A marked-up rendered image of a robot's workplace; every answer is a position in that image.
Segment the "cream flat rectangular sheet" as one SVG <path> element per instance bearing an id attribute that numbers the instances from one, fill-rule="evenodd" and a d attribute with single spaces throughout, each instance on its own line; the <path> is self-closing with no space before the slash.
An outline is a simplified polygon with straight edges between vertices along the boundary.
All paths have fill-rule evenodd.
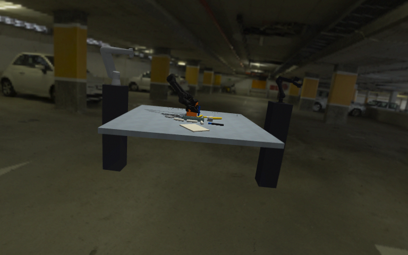
<path id="1" fill-rule="evenodd" d="M 204 127 L 201 127 L 196 124 L 180 124 L 180 126 L 192 131 L 192 132 L 202 132 L 202 131 L 210 131 L 209 129 L 206 129 Z"/>

